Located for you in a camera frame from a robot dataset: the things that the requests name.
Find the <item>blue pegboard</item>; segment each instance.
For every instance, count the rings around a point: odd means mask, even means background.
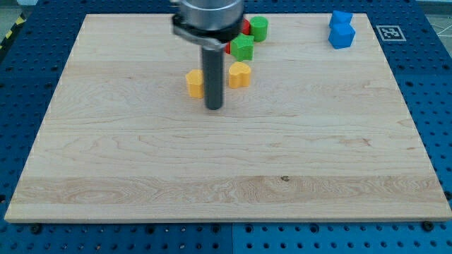
[[[246,0],[247,13],[367,13],[441,185],[452,195],[452,59],[413,0]],[[174,13],[167,0],[40,0],[0,63],[0,253],[450,253],[431,224],[15,225],[3,220],[87,13]]]

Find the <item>blue block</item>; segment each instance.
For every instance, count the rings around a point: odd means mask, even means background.
[[[328,40],[335,49],[350,47],[355,33],[355,29],[350,24],[333,25]]]
[[[353,14],[346,13],[343,11],[333,11],[333,15],[330,19],[330,28],[333,27],[333,25],[337,24],[350,24],[352,21]]]

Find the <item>wood grain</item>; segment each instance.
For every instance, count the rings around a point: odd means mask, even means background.
[[[328,14],[266,16],[251,86],[226,87],[208,111],[184,83],[198,47],[168,15],[87,15],[6,219],[450,219],[366,15],[343,50],[328,43]]]

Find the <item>orange block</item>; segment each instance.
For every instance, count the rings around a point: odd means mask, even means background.
[[[202,70],[192,70],[185,75],[186,87],[190,97],[204,98],[204,77]]]
[[[251,68],[242,62],[235,62],[229,68],[229,87],[247,87],[251,83]]]

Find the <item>black cylinder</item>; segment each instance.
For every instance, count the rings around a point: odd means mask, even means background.
[[[201,48],[204,73],[204,102],[208,109],[223,105],[223,50]]]

